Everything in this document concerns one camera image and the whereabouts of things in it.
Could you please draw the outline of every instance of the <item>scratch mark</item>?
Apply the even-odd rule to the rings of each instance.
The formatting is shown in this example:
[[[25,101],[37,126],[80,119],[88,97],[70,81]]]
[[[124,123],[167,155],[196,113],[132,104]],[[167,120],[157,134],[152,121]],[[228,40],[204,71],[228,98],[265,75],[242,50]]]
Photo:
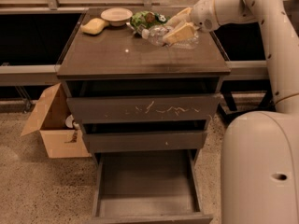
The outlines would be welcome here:
[[[171,107],[168,108],[167,110],[156,110],[156,112],[158,112],[158,113],[162,113],[162,114],[163,114],[163,113],[166,113],[166,112],[170,112],[170,111],[172,111],[172,110],[174,110],[174,112],[176,113],[177,116],[179,115],[180,112],[185,113],[185,112],[189,111],[189,109],[183,109],[183,108],[181,108],[181,107],[174,107],[174,106],[171,106]]]
[[[197,113],[200,112],[200,109],[193,108],[192,110],[194,110],[194,111],[197,112]]]
[[[151,104],[147,107],[147,111],[146,111],[146,114],[148,114],[150,112],[150,108],[153,106],[155,102],[151,102]]]
[[[142,112],[142,108],[135,106],[135,109],[136,109],[136,114],[138,114],[139,112]]]

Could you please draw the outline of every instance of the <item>food package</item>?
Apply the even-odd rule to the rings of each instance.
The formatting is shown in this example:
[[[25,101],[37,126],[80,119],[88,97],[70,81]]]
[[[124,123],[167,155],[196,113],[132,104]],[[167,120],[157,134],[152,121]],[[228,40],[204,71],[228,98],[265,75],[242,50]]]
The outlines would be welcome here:
[[[143,29],[149,29],[154,25],[161,25],[168,22],[170,17],[154,13],[151,11],[139,11],[134,14],[130,19],[131,26],[137,33],[142,34]]]

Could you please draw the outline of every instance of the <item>open drawer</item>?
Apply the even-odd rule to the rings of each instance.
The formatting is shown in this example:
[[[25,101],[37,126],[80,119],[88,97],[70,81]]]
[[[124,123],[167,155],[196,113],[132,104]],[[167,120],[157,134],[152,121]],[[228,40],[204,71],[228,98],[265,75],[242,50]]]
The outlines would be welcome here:
[[[207,224],[187,150],[102,154],[92,223]]]

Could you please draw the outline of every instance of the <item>drawer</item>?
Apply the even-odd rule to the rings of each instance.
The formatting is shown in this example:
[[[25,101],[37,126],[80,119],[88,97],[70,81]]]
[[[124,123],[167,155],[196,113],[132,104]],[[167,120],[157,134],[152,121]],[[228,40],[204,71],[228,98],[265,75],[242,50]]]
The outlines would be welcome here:
[[[171,78],[161,76],[162,78],[121,79],[118,77],[118,79],[67,80],[65,87],[69,97],[106,97],[215,93],[219,85],[219,77]]]
[[[69,98],[75,119],[82,123],[154,122],[210,119],[219,94]]]
[[[102,154],[86,222],[207,224],[189,151]]]
[[[173,149],[201,149],[206,132],[149,132],[85,134],[84,143],[90,153],[127,152]]]

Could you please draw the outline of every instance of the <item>speckled floor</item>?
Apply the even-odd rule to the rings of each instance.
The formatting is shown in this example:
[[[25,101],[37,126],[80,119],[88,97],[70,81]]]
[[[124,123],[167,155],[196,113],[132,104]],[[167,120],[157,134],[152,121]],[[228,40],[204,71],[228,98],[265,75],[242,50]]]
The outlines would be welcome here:
[[[82,223],[92,216],[92,158],[49,159],[38,132],[21,137],[30,113],[0,104],[0,224]],[[208,127],[195,171],[205,213],[221,223],[220,162],[225,131],[219,115]]]

